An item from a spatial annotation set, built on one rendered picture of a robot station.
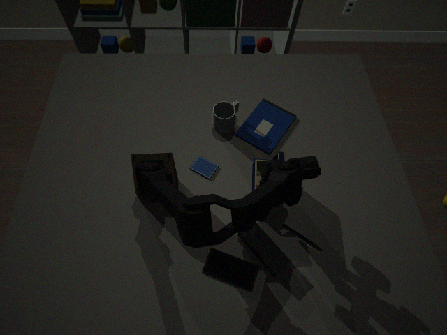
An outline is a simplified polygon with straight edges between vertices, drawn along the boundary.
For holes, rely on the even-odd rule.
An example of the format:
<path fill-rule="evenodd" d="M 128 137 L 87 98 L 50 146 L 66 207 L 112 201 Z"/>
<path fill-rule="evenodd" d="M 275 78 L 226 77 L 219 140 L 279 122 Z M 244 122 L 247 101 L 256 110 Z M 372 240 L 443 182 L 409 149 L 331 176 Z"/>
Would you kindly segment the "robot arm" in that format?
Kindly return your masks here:
<path fill-rule="evenodd" d="M 140 196 L 158 200 L 175 219 L 182 243 L 193 248 L 221 244 L 235 233 L 251 230 L 280 201 L 288 206 L 297 204 L 302 180 L 321 175 L 315 156 L 273 159 L 258 165 L 265 183 L 242 199 L 228 200 L 215 194 L 188 198 L 173 186 L 171 171 L 164 167 L 163 160 L 141 162 L 134 166 Z M 232 222 L 218 232 L 212 230 L 212 204 L 231 210 Z"/>

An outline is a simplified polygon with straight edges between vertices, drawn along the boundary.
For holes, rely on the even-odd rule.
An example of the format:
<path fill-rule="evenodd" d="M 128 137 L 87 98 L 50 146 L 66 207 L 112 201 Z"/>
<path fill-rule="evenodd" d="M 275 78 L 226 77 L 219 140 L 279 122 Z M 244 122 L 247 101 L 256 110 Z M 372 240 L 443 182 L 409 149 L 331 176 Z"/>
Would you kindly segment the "black mug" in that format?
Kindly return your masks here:
<path fill-rule="evenodd" d="M 219 102 L 213 107 L 212 124 L 219 133 L 229 133 L 235 123 L 235 114 L 238 111 L 239 102 Z M 220 119 L 222 118 L 222 119 Z M 230 118 L 230 119 L 228 119 Z"/>

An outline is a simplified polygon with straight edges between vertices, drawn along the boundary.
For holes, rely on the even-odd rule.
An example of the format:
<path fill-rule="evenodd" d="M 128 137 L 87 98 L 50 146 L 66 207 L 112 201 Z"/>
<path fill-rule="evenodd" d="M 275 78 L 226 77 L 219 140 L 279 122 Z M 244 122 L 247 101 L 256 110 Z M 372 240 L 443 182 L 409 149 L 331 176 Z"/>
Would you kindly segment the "dark blue notebook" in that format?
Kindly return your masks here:
<path fill-rule="evenodd" d="M 263 99 L 235 136 L 271 154 L 296 115 Z"/>

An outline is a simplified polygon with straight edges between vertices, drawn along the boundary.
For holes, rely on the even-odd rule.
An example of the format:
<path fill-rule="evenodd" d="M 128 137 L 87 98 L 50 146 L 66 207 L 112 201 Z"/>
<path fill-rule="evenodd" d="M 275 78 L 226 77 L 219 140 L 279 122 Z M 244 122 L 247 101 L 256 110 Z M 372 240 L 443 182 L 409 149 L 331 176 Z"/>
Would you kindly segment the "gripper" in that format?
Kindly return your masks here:
<path fill-rule="evenodd" d="M 258 185 L 258 187 L 265 183 L 263 177 L 261 178 L 261 180 L 260 180 L 259 183 L 260 183 L 260 184 Z M 267 216 L 268 216 L 269 213 L 270 213 L 270 210 L 269 210 L 266 214 L 264 214 L 261 218 L 259 218 L 259 221 L 260 221 L 260 222 L 264 222 L 265 219 L 267 218 Z"/>

